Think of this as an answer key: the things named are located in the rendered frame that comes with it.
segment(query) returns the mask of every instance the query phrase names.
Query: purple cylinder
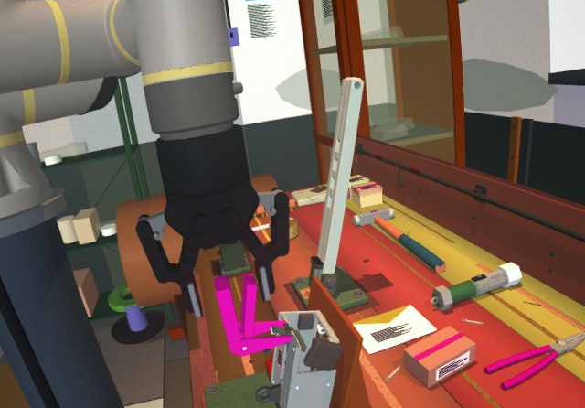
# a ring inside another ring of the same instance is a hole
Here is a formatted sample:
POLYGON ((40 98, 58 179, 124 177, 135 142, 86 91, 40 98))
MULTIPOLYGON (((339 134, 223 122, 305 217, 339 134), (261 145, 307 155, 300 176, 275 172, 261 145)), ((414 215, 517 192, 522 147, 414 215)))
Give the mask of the purple cylinder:
POLYGON ((126 316, 128 317, 128 324, 132 332, 140 332, 148 326, 146 314, 140 311, 140 306, 125 307, 126 316))

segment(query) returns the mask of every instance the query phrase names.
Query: envelope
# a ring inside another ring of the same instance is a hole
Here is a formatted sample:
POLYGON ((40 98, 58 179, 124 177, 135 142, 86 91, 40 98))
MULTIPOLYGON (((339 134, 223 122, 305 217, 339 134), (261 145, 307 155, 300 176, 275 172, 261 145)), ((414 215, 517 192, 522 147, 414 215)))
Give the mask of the envelope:
POLYGON ((362 345, 369 355, 437 331, 411 305, 359 320, 354 327, 364 339, 362 345))

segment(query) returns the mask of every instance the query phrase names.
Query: pliers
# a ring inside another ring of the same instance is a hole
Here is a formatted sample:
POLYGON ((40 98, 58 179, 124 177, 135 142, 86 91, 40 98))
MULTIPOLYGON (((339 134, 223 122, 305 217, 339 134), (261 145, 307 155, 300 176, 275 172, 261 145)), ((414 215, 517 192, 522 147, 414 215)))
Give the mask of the pliers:
POLYGON ((518 353, 517 355, 511 356, 510 358, 506 358, 505 360, 499 360, 498 362, 494 362, 493 364, 485 367, 484 371, 487 374, 490 374, 508 365, 516 364, 521 360, 527 360, 528 358, 534 358, 535 356, 550 352, 542 361, 533 365, 528 370, 518 374, 517 376, 515 376, 512 379, 509 379, 508 381, 502 382, 502 388, 504 390, 507 390, 508 388, 512 388, 518 383, 525 381, 530 376, 537 374, 539 371, 547 367, 547 365, 550 362, 555 360, 558 355, 562 355, 563 353, 575 349, 581 342, 583 342, 583 340, 585 340, 585 334, 583 332, 580 332, 576 335, 559 339, 557 342, 550 344, 549 346, 539 347, 538 349, 531 349, 523 353, 518 353))

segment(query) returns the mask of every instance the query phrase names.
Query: pliers jaw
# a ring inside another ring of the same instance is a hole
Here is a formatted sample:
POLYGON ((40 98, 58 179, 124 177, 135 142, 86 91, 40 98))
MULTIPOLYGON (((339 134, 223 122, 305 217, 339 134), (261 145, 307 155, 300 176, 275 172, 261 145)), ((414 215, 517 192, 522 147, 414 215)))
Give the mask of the pliers jaw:
POLYGON ((559 339, 550 347, 555 350, 559 355, 567 353, 575 349, 581 342, 585 341, 585 334, 583 332, 577 335, 571 335, 570 337, 559 339))

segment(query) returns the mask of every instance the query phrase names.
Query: magenta handle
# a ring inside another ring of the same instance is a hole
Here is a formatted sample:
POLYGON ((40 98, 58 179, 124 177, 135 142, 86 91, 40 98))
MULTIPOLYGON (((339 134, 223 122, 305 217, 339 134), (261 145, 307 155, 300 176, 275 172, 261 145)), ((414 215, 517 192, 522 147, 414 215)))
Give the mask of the magenta handle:
POLYGON ((493 364, 488 365, 484 368, 487 374, 493 373, 496 370, 500 370, 508 365, 516 364, 521 360, 527 360, 528 358, 534 358, 535 356, 542 355, 543 353, 549 353, 552 350, 550 346, 539 347, 538 349, 532 349, 525 351, 524 353, 518 353, 517 355, 506 358, 505 360, 499 360, 493 364))
POLYGON ((512 388, 515 385, 517 385, 518 383, 525 381, 530 376, 533 376, 533 375, 537 374, 539 371, 541 371, 542 369, 544 369, 550 362, 555 360, 555 358, 557 356, 558 356, 558 353, 556 351, 553 351, 552 353, 548 354, 547 357, 544 358, 542 361, 536 363, 535 365, 533 365, 532 367, 530 367, 528 370, 524 371, 523 373, 518 374, 515 378, 512 378, 512 379, 509 379, 507 381, 502 382, 502 388, 504 390, 507 390, 508 388, 512 388))

